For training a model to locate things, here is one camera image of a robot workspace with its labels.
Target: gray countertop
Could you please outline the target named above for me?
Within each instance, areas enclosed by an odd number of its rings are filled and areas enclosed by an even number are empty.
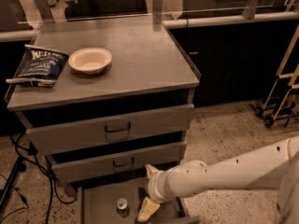
[[[75,104],[155,91],[193,88],[199,81],[161,24],[149,15],[45,24],[36,46],[71,55],[104,48],[112,65],[99,76],[74,75],[68,64],[52,88],[17,86],[10,111]]]

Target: drawer front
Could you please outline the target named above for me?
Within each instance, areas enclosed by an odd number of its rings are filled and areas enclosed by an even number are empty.
[[[180,161],[183,158],[185,148],[185,143],[177,142],[87,160],[54,164],[52,170],[61,182],[70,183],[139,169],[145,164]]]
[[[96,147],[189,129],[193,105],[88,119],[27,130],[42,155]]]

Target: concrete floor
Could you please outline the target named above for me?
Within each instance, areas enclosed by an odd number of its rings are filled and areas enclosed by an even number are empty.
[[[191,128],[187,132],[184,161],[201,160],[210,165],[299,135],[299,118],[291,119],[287,128],[283,126],[285,120],[276,121],[274,126],[266,128],[262,120],[254,115],[250,105],[256,105],[256,102],[195,108]],[[26,137],[21,144],[28,144]],[[9,138],[0,137],[1,175],[9,176],[16,158]],[[45,165],[43,157],[38,158]],[[14,186],[26,197],[29,209],[13,214],[3,224],[44,223],[50,197],[49,181],[34,165],[28,162],[26,165],[27,170],[18,176]],[[4,183],[4,179],[0,178],[0,187]],[[72,200],[65,195],[64,186],[58,187],[58,193],[65,201]],[[201,224],[270,224],[274,221],[277,196],[276,190],[213,190],[184,201],[190,216],[200,217]],[[61,204],[54,197],[49,223],[76,223],[77,205],[78,202]],[[22,207],[20,197],[16,191],[12,191],[0,217],[19,207]]]

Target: can lid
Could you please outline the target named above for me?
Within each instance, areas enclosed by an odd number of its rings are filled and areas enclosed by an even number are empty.
[[[120,210],[124,210],[128,207],[128,201],[125,198],[119,198],[117,201],[117,206]]]

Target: black handle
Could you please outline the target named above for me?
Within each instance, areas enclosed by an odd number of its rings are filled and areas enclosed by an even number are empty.
[[[122,131],[127,131],[131,129],[131,122],[128,122],[126,127],[123,128],[118,128],[118,129],[109,129],[107,126],[105,126],[105,132],[106,133],[116,133],[116,132],[122,132]]]
[[[131,158],[131,161],[128,161],[128,162],[123,163],[123,164],[115,164],[115,161],[113,161],[113,167],[115,167],[115,168],[122,168],[122,167],[125,167],[125,166],[132,165],[134,162],[135,162],[134,157]]]

